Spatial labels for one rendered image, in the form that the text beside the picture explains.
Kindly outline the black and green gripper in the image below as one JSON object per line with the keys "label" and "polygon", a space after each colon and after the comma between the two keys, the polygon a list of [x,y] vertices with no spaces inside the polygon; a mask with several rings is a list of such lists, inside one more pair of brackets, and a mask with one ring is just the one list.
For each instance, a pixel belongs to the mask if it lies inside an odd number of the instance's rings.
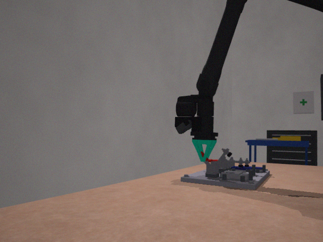
{"label": "black and green gripper", "polygon": [[[213,132],[213,117],[207,116],[207,118],[202,117],[202,128],[201,132],[191,132],[190,135],[194,136],[192,138],[193,145],[198,153],[201,162],[205,162],[206,158],[210,156],[218,137],[218,133]],[[205,154],[202,157],[201,151],[203,152],[202,144],[206,144]]]}

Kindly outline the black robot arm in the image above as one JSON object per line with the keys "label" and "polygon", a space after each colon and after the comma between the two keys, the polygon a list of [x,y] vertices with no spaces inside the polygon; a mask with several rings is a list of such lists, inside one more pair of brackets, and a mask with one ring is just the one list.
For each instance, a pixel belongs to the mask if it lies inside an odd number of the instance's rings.
{"label": "black robot arm", "polygon": [[[323,0],[288,0],[323,12]],[[215,95],[222,68],[238,23],[247,0],[227,0],[207,62],[199,75],[196,88],[198,95],[180,96],[176,103],[175,128],[179,134],[191,129],[201,132],[202,117],[214,115],[213,96]],[[197,116],[195,116],[197,114]]]}

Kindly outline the toggle clamp with red handle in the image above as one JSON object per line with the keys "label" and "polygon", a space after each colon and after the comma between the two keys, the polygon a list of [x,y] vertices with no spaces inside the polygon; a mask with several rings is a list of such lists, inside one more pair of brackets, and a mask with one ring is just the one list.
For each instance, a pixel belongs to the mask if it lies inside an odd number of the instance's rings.
{"label": "toggle clamp with red handle", "polygon": [[[250,161],[248,161],[248,158],[244,161],[244,163],[245,163],[245,167],[249,167],[248,164],[250,163]],[[228,162],[228,170],[232,166],[234,166],[234,163]]]}
{"label": "toggle clamp with red handle", "polygon": [[[209,159],[208,162],[216,163],[215,161],[212,161],[212,159]],[[228,170],[228,162],[239,163],[238,167],[243,167],[242,164],[244,163],[244,161],[242,161],[241,157],[240,157],[239,161],[235,161],[235,160],[227,160],[226,157],[224,156],[224,158],[219,163],[219,173]]]}

